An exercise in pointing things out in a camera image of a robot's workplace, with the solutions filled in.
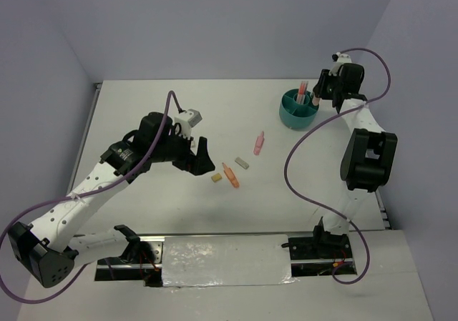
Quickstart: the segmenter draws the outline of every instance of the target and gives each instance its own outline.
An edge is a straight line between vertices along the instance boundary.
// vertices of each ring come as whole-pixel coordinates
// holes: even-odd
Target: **teal cup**
[[[298,89],[286,92],[281,98],[280,119],[290,129],[304,129],[312,123],[316,116],[319,105],[314,106],[311,102],[311,93],[306,93],[304,104],[296,102]]]

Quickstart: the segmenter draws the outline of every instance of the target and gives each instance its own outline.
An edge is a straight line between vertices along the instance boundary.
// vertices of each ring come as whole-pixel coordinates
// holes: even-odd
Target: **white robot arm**
[[[207,139],[201,137],[197,153],[190,149],[191,129],[202,119],[194,109],[167,118],[155,150],[141,169],[117,186],[84,198],[80,195],[104,188],[120,180],[146,155],[156,137],[163,114],[152,112],[142,119],[139,129],[112,144],[86,179],[72,190],[69,200],[55,205],[46,214],[26,225],[17,222],[8,231],[16,258],[44,287],[59,284],[74,267],[106,257],[129,261],[149,245],[128,227],[119,225],[97,233],[76,235],[80,227],[109,199],[131,184],[154,162],[172,162],[173,166],[194,175],[215,169],[207,151]]]
[[[335,209],[347,219],[328,212],[321,222],[323,231],[332,235],[328,238],[338,242],[349,233],[348,221],[370,196],[369,192],[388,181],[397,138],[379,126],[366,104],[366,97],[359,94],[364,68],[353,64],[348,54],[336,53],[333,60],[336,62],[334,67],[321,72],[313,93],[331,99],[339,113],[361,107],[342,116],[352,135],[341,163],[343,193]]]

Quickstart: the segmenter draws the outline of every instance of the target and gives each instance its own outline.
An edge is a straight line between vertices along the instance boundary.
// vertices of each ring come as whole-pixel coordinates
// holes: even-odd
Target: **pink marker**
[[[255,155],[259,155],[260,149],[263,148],[263,144],[264,144],[264,131],[262,131],[260,135],[258,136],[258,138],[256,139],[255,149],[253,150],[253,153]]]

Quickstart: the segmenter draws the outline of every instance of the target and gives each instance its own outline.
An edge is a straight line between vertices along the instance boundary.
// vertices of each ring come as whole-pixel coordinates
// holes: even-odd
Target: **yellow block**
[[[221,174],[219,173],[212,176],[212,180],[214,181],[214,183],[216,183],[218,180],[221,180],[221,179],[222,177],[221,177]]]

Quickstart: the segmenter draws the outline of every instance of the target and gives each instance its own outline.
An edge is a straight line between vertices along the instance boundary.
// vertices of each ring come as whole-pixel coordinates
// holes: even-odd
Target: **gray wall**
[[[399,137],[382,194],[403,229],[435,320],[457,319],[458,0],[391,0],[369,47],[388,62],[393,85],[371,108]],[[365,90],[385,77],[366,55]]]
[[[368,42],[389,0],[48,0],[103,79],[316,76]]]
[[[0,228],[34,203],[66,192],[92,86],[40,0],[0,0]],[[22,295],[28,272],[9,244],[0,274]],[[0,292],[0,319],[19,303]]]

